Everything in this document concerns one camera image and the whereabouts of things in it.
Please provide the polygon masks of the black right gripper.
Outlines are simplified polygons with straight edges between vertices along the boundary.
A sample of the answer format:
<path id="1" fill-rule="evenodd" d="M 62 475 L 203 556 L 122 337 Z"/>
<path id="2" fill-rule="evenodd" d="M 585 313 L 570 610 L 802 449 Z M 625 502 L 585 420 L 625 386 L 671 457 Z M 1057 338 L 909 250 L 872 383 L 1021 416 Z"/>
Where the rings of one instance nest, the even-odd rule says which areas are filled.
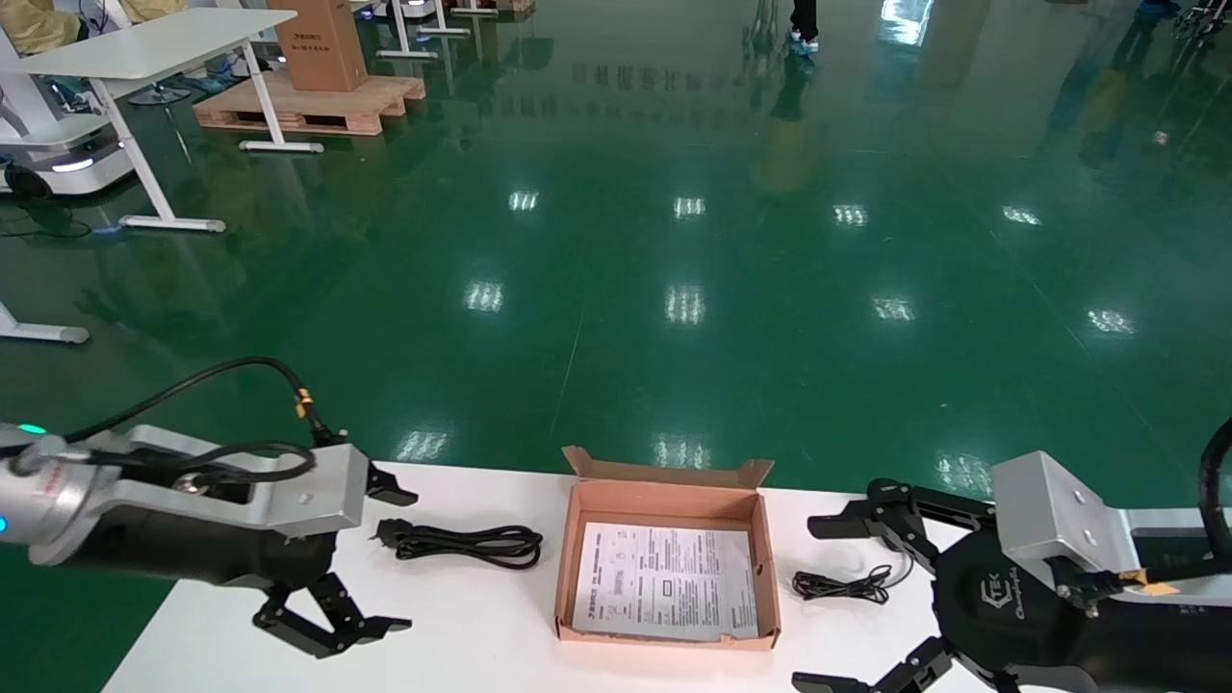
<path id="1" fill-rule="evenodd" d="M 941 551 L 925 522 L 971 534 Z M 1062 601 L 1000 549 L 989 501 L 872 478 L 865 499 L 807 519 L 817 540 L 875 538 L 936 570 L 934 609 L 942 636 L 926 639 L 875 683 L 792 675 L 797 692 L 925 692 L 952 663 L 1003 692 L 1002 672 L 1023 686 L 1064 692 L 1227 692 L 1228 608 L 1105 601 L 1096 615 Z"/>

